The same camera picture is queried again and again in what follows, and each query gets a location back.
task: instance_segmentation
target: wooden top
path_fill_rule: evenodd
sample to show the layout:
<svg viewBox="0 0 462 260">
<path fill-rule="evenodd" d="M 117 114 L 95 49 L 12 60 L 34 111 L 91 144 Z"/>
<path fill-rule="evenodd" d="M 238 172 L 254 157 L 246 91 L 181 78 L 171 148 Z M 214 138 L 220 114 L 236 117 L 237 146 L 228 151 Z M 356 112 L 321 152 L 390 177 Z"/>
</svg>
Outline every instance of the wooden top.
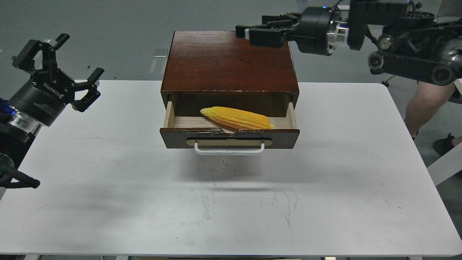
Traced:
<svg viewBox="0 0 462 260">
<path fill-rule="evenodd" d="M 176 31 L 161 91 L 299 92 L 287 43 L 254 47 L 234 31 Z"/>
</svg>

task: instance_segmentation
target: table leg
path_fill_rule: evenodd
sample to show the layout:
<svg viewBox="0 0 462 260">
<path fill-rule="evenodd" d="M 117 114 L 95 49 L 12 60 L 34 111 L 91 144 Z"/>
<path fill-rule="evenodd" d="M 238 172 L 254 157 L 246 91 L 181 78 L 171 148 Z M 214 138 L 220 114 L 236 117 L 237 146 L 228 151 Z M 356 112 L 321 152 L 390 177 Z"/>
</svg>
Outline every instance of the table leg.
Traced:
<svg viewBox="0 0 462 260">
<path fill-rule="evenodd" d="M 447 178 L 462 170 L 462 145 L 457 145 L 447 154 L 427 167 L 428 173 L 435 185 L 445 181 Z"/>
</svg>

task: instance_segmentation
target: person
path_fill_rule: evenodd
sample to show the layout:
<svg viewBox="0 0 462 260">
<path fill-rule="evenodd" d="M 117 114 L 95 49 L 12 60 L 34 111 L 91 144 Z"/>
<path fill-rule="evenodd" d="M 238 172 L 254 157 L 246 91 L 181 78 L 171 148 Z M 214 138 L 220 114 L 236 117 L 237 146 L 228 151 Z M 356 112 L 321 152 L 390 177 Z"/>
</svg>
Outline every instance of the person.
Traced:
<svg viewBox="0 0 462 260">
<path fill-rule="evenodd" d="M 425 125 L 444 105 L 455 91 L 454 83 L 446 86 L 437 86 L 430 83 L 419 82 L 415 95 L 406 106 L 405 124 L 409 134 L 414 140 L 419 129 Z M 443 156 L 456 145 L 462 142 L 462 136 L 455 138 L 448 134 L 446 138 L 436 140 L 433 149 Z"/>
</svg>

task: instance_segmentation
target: corn cob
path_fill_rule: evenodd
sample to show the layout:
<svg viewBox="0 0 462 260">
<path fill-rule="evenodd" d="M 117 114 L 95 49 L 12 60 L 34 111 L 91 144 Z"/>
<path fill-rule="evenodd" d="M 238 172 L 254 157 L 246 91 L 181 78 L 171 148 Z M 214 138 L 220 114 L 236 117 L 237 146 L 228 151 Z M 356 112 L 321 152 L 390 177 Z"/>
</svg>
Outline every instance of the corn cob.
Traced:
<svg viewBox="0 0 462 260">
<path fill-rule="evenodd" d="M 235 108 L 214 106 L 201 109 L 201 114 L 235 129 L 274 129 L 268 117 Z"/>
</svg>

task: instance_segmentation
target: person's leg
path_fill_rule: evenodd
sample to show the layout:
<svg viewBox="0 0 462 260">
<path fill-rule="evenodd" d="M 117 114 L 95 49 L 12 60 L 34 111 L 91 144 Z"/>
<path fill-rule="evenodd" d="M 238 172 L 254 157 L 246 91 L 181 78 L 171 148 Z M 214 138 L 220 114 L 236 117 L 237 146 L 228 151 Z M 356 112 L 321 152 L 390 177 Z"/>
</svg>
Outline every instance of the person's leg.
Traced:
<svg viewBox="0 0 462 260">
<path fill-rule="evenodd" d="M 454 84 L 438 86 L 419 82 L 414 97 L 406 107 L 406 122 L 409 134 L 415 138 L 417 131 L 427 123 L 454 92 Z"/>
</svg>

